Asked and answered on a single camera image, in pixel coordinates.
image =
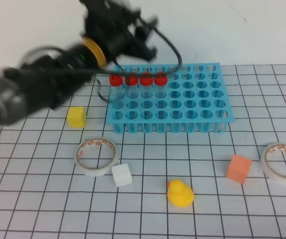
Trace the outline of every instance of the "orange sponge cube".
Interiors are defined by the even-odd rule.
[[[250,159],[235,154],[229,164],[227,178],[238,183],[244,183],[247,179],[251,163]]]

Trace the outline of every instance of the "yellow cube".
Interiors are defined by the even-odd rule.
[[[69,107],[67,120],[71,128],[84,128],[87,121],[84,107]]]

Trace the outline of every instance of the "white wall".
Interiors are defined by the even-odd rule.
[[[140,6],[144,17],[158,15],[159,29],[185,63],[286,63],[286,0],[131,0],[131,5]],[[78,41],[85,13],[78,0],[0,0],[0,67],[15,66],[32,47]],[[159,38],[153,36],[151,44],[159,50],[156,62],[176,62]]]

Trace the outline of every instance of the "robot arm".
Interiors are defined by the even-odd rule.
[[[177,54],[179,65],[173,71],[180,67],[180,54],[156,29],[156,18],[147,23],[141,19],[140,10],[131,11],[110,0],[81,0],[81,3],[88,9],[81,43],[66,51],[53,48],[59,52],[55,58],[44,55],[31,63],[24,62],[18,69],[3,71],[0,100],[6,107],[7,116],[1,120],[0,115],[2,124],[12,124],[42,108],[55,109],[90,81],[93,74],[115,73],[102,68],[120,55],[151,61],[156,57],[156,49],[146,46],[151,30],[156,31]],[[130,32],[130,25],[135,26],[134,33]]]

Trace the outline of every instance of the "white cube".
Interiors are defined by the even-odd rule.
[[[127,163],[112,167],[112,174],[116,187],[125,186],[133,182],[131,172]]]

